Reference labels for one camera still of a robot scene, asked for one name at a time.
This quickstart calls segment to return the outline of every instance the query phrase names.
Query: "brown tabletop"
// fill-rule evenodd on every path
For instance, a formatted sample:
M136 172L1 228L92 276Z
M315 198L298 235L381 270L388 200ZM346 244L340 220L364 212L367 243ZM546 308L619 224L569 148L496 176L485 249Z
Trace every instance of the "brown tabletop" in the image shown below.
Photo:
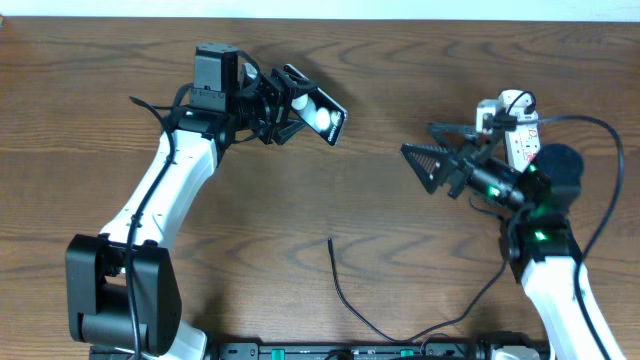
M350 113L335 148L310 129L285 146L233 146L200 190L173 264L183 319L221 338L380 341L343 290L394 337L457 317L500 266L498 223L467 194L429 196L399 154L432 121L472 124L477 103L534 91L541 115L610 122L625 186L587 261L620 346L640 357L640 28L634 24L451 21L6 18L0 29L0 358L83 358L67 329L64 252L125 204L160 127L135 95L168 104L192 81L195 44L236 45L270 70L292 63ZM543 143L583 154L572 208L584 245L611 195L615 149L600 128L546 125ZM508 271L452 336L544 339Z

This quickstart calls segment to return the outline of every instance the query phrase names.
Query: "green led indicator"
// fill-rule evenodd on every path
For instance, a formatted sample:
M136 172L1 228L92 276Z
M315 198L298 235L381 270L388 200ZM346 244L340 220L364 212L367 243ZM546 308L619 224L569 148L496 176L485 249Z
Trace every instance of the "green led indicator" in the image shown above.
M493 186L489 186L489 196L500 196L500 190L494 188Z
M536 231L535 235L536 235L536 239L538 239L538 241L547 240L547 235L545 235L542 231Z

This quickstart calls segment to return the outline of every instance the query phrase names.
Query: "green connector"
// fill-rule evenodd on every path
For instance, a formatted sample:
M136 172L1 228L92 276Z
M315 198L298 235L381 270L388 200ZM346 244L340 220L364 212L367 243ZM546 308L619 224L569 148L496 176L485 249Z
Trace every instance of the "green connector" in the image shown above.
M284 360L284 350L272 350L271 360Z

